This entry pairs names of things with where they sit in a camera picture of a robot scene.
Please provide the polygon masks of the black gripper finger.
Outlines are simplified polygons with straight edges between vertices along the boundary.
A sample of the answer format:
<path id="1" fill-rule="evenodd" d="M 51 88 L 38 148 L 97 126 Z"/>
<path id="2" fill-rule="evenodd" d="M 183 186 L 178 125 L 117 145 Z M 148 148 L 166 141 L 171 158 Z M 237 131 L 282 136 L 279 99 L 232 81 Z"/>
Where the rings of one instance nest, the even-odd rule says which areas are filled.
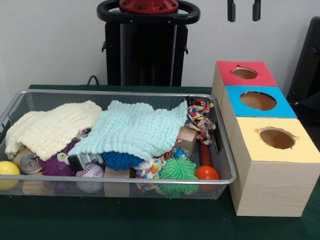
<path id="1" fill-rule="evenodd" d="M 252 20 L 257 22 L 261 19 L 261 0 L 254 0 L 252 5 Z"/>
<path id="2" fill-rule="evenodd" d="M 236 4 L 234 0 L 227 0 L 227 20 L 229 22 L 236 21 Z"/>

